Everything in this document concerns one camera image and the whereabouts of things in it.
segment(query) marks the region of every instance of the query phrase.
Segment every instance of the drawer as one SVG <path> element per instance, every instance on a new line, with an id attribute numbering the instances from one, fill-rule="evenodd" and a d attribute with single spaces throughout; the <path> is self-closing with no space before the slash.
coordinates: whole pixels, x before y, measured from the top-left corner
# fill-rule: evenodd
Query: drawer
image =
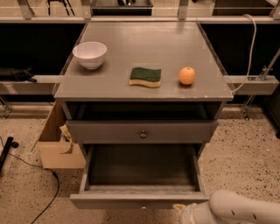
<path id="1" fill-rule="evenodd" d="M 188 144 L 209 142 L 218 122 L 67 121 L 78 144 Z"/>
<path id="2" fill-rule="evenodd" d="M 70 200 L 86 209 L 167 209 L 208 197 L 191 144 L 92 144 Z"/>

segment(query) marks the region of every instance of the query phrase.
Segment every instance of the cardboard box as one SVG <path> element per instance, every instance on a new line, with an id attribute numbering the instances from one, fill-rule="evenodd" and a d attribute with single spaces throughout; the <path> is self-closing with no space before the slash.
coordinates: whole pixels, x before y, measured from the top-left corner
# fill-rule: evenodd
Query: cardboard box
<path id="1" fill-rule="evenodd" d="M 85 167 L 86 159 L 80 146 L 74 143 L 71 149 L 70 142 L 60 142 L 60 126 L 65 122 L 63 109 L 55 102 L 37 143 L 44 168 L 83 169 Z"/>

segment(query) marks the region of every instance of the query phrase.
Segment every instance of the gray countertop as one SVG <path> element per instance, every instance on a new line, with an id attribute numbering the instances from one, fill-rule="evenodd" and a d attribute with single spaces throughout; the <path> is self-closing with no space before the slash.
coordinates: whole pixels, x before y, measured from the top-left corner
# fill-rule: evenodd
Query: gray countertop
<path id="1" fill-rule="evenodd" d="M 70 61 L 55 95 L 62 101 L 227 101 L 233 96 L 194 22 L 89 23 L 80 42 L 108 48 L 104 63 L 87 70 Z M 161 69 L 159 88 L 130 86 L 133 67 Z M 196 72 L 191 86 L 179 83 L 183 67 Z"/>

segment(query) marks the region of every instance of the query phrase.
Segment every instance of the power cord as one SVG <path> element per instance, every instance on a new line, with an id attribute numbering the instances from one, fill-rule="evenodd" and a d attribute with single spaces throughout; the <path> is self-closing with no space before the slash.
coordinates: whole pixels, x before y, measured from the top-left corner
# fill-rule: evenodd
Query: power cord
<path id="1" fill-rule="evenodd" d="M 248 18 L 252 21 L 253 25 L 254 25 L 254 34 L 253 34 L 253 38 L 252 38 L 252 43 L 251 43 L 251 47 L 250 47 L 250 53 L 249 53 L 249 58 L 248 58 L 248 70 L 247 70 L 247 74 L 246 74 L 246 78 L 244 79 L 244 82 L 237 87 L 234 90 L 231 90 L 231 92 L 233 94 L 236 93 L 236 91 L 238 91 L 244 84 L 245 81 L 248 79 L 249 77 L 249 72 L 250 72 L 250 68 L 251 68 L 251 63 L 252 63 L 252 54 L 253 54 L 253 48 L 254 48 L 254 44 L 255 44 L 255 38 L 256 38 L 256 21 L 249 15 L 249 14 L 244 14 L 243 15 L 245 18 Z"/>
<path id="2" fill-rule="evenodd" d="M 1 139 L 1 143 L 2 143 L 2 146 L 4 147 L 4 142 L 3 142 L 3 139 L 0 137 L 0 139 Z M 43 166 L 42 165 L 36 165 L 36 164 L 29 164 L 29 163 L 27 163 L 26 161 L 24 161 L 21 157 L 17 157 L 17 156 L 15 156 L 15 155 L 12 155 L 12 154 L 10 154 L 10 153 L 8 153 L 8 155 L 10 155 L 10 156 L 13 156 L 14 158 L 17 158 L 17 159 L 19 159 L 20 161 L 22 161 L 23 163 L 25 163 L 25 164 L 27 164 L 27 165 L 30 165 L 30 166 L 33 166 L 33 167 L 39 167 L 39 168 L 43 168 Z M 46 209 L 53 203 L 53 201 L 56 199 L 56 197 L 57 197 L 57 195 L 58 195 L 58 193 L 59 193 L 59 190 L 60 190 L 60 180 L 59 180 L 59 176 L 57 175 L 57 173 L 55 172 L 55 171 L 52 171 L 52 170 L 49 170 L 49 169 L 47 169 L 48 171 L 50 171 L 51 173 L 52 173 L 52 175 L 56 178 L 56 180 L 57 180 L 57 191 L 56 191 L 56 193 L 55 193 L 55 195 L 54 195 L 54 197 L 52 198 L 52 200 L 51 200 L 51 202 L 45 207 L 45 209 L 32 221 L 32 223 L 31 224 L 33 224 L 45 211 L 46 211 Z"/>

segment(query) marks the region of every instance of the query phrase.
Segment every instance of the white cable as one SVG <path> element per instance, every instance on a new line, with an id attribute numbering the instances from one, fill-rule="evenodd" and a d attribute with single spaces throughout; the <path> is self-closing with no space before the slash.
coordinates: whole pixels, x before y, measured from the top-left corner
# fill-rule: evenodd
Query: white cable
<path id="1" fill-rule="evenodd" d="M 254 25 L 254 34 L 253 34 L 253 38 L 252 38 L 252 44 L 251 44 L 251 48 L 250 48 L 250 54 L 249 54 L 249 57 L 248 57 L 248 70 L 247 70 L 246 78 L 244 79 L 244 82 L 243 82 L 239 87 L 237 87 L 237 88 L 234 89 L 234 90 L 231 90 L 231 92 L 232 92 L 233 94 L 235 94 L 236 91 L 239 90 L 239 89 L 245 84 L 246 80 L 247 80 L 248 77 L 249 77 L 249 72 L 250 72 L 251 62 L 252 62 L 253 47 L 254 47 L 255 38 L 256 38 L 256 21 L 255 21 L 249 14 L 244 14 L 243 16 L 244 16 L 245 18 L 250 19 L 250 20 L 253 22 L 253 25 Z"/>

